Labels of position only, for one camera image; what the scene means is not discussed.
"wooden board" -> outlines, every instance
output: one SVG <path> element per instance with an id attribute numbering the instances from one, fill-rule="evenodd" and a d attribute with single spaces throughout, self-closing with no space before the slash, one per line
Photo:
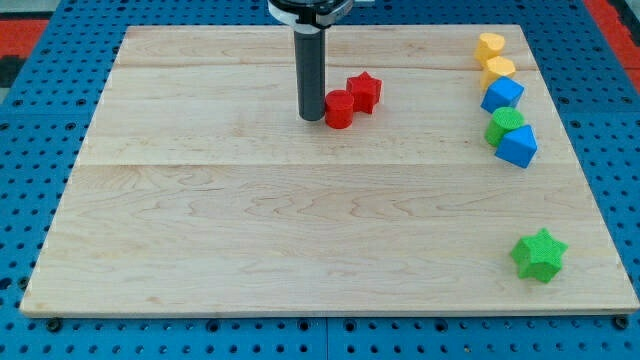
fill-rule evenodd
<path id="1" fill-rule="evenodd" d="M 540 150 L 483 139 L 479 33 L 505 35 Z M 627 313 L 638 301 L 518 26 L 328 32 L 327 87 L 383 79 L 373 116 L 296 118 L 284 27 L 132 27 L 49 231 L 33 317 Z M 509 252 L 570 245 L 548 285 Z"/>

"blue perforated table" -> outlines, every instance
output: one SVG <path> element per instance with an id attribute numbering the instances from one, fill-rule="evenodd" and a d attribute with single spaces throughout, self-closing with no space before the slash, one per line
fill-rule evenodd
<path id="1" fill-rule="evenodd" d="M 377 0 L 345 24 L 520 24 L 636 289 L 640 98 L 583 4 Z M 31 320 L 17 310 L 128 25 L 275 24 L 264 0 L 66 0 L 0 108 L 0 358 L 633 358 L 630 318 Z"/>

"red surface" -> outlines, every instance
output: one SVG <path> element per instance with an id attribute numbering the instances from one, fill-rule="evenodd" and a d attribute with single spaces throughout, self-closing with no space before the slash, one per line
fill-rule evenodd
<path id="1" fill-rule="evenodd" d="M 353 96 L 345 90 L 333 90 L 325 100 L 324 120 L 334 129 L 345 129 L 353 122 Z"/>
<path id="2" fill-rule="evenodd" d="M 584 4 L 640 92 L 640 47 L 633 43 L 629 29 L 620 22 L 618 11 L 607 0 L 584 0 Z"/>
<path id="3" fill-rule="evenodd" d="M 26 59 L 49 20 L 0 20 L 0 57 Z"/>
<path id="4" fill-rule="evenodd" d="M 372 78 L 366 71 L 359 76 L 347 79 L 347 91 L 355 100 L 353 111 L 373 114 L 373 108 L 380 101 L 381 90 L 382 81 Z"/>

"yellow block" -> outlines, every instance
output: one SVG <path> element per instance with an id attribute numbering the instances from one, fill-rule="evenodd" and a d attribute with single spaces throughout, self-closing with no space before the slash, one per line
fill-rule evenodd
<path id="1" fill-rule="evenodd" d="M 482 67 L 485 67 L 487 60 L 502 53 L 504 44 L 504 36 L 494 33 L 482 33 L 478 39 L 478 46 L 473 57 L 480 62 Z"/>
<path id="2" fill-rule="evenodd" d="M 487 60 L 486 66 L 482 69 L 480 87 L 482 90 L 486 90 L 499 77 L 507 76 L 512 78 L 515 74 L 516 66 L 513 61 L 502 56 L 496 56 Z"/>

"blue block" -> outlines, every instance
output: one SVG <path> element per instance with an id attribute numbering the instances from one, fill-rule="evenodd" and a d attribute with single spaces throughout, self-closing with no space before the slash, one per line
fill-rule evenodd
<path id="1" fill-rule="evenodd" d="M 538 151 L 533 128 L 525 125 L 507 133 L 498 145 L 496 156 L 514 165 L 526 168 Z"/>
<path id="2" fill-rule="evenodd" d="M 503 76 L 489 86 L 480 107 L 490 113 L 493 113 L 499 107 L 515 108 L 523 92 L 524 87 L 522 85 Z"/>

